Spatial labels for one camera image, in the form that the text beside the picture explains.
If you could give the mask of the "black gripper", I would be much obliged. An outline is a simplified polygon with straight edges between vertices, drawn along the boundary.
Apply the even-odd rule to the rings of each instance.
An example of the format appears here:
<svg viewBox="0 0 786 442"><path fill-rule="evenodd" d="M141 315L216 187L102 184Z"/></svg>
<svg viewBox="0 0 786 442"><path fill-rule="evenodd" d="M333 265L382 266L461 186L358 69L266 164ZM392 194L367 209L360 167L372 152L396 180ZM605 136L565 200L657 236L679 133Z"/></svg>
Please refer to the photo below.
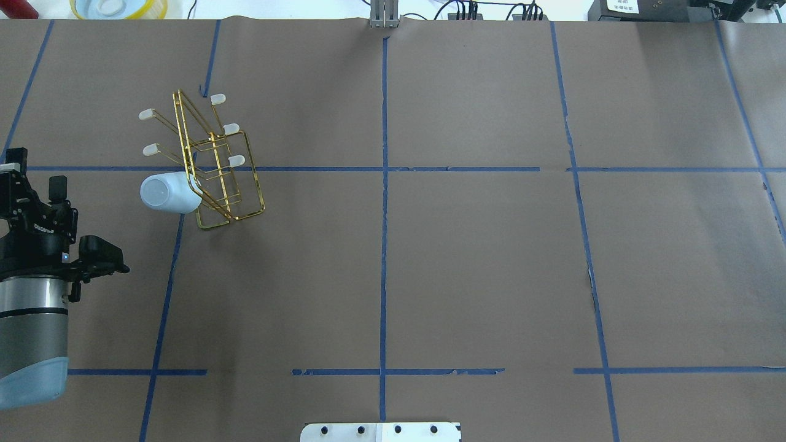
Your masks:
<svg viewBox="0 0 786 442"><path fill-rule="evenodd" d="M9 226L2 236L2 280L12 277L70 278L69 254L76 241L78 210L68 199L68 178L49 178L49 205L30 201L28 149L6 152L1 167L1 212Z"/></svg>

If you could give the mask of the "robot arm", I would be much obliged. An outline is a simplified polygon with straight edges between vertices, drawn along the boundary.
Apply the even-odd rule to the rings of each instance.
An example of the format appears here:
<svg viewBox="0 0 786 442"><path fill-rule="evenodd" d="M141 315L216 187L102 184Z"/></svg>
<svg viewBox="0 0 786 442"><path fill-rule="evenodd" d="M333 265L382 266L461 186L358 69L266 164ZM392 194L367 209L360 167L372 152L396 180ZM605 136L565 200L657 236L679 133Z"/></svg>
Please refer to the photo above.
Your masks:
<svg viewBox="0 0 786 442"><path fill-rule="evenodd" d="M45 203L31 187L27 162L27 149L13 148L2 164L2 220L9 229L2 235L2 409L55 400L68 377L64 267L77 214L67 179L50 179Z"/></svg>

